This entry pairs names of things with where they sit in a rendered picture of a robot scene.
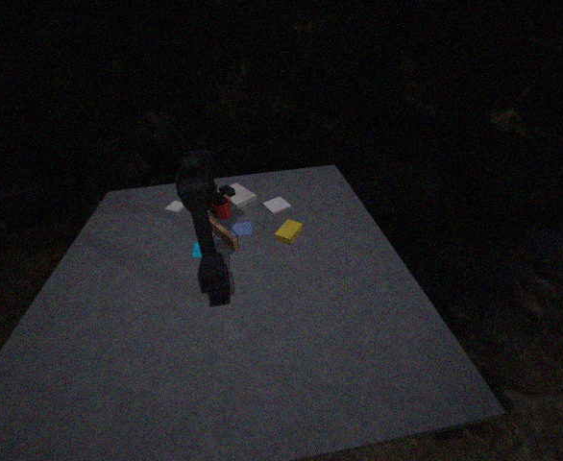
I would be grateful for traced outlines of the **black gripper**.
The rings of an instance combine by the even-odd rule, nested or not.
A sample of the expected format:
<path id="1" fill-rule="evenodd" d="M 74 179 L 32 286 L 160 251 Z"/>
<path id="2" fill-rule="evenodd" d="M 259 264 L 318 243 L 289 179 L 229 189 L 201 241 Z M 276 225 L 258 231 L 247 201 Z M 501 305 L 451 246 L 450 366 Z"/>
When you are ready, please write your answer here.
<path id="1" fill-rule="evenodd" d="M 211 204 L 211 202 L 213 202 L 215 206 L 222 206 L 223 203 L 225 203 L 225 200 L 223 200 L 222 196 L 227 194 L 228 197 L 231 197 L 235 195 L 235 190 L 228 185 L 224 185 L 219 188 L 219 192 L 217 193 L 216 190 L 217 185 L 214 182 L 210 184 L 209 187 L 210 187 L 210 193 L 209 193 L 209 198 L 206 208 L 212 213 L 212 215 L 215 218 L 217 218 L 215 208 Z"/>

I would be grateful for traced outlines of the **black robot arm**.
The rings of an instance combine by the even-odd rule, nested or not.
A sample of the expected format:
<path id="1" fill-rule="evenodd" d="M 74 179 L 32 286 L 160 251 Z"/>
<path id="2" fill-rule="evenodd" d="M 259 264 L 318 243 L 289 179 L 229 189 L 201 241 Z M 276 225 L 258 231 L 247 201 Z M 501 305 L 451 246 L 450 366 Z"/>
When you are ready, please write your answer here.
<path id="1" fill-rule="evenodd" d="M 227 264 L 215 250 L 206 208 L 209 185 L 214 182 L 212 164 L 207 148 L 189 151 L 187 157 L 182 158 L 182 167 L 176 175 L 178 195 L 182 205 L 191 213 L 198 240 L 202 258 L 197 277 L 202 294 L 209 293 L 209 307 L 230 304 Z M 187 171 L 194 170 L 196 178 L 185 179 Z"/>

